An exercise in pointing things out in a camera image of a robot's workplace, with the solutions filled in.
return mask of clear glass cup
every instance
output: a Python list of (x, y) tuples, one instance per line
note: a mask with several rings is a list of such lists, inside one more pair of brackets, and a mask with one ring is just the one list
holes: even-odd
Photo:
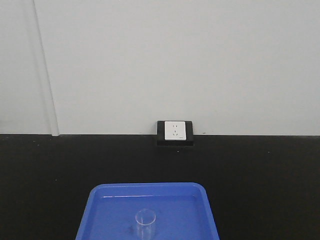
[(142, 209), (135, 215), (136, 233), (141, 240), (151, 240), (156, 232), (156, 213), (150, 209)]

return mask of electrical outlet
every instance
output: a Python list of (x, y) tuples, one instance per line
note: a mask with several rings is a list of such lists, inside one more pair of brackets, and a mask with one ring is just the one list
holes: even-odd
[(164, 122), (164, 140), (182, 140), (187, 139), (185, 121), (165, 121)]

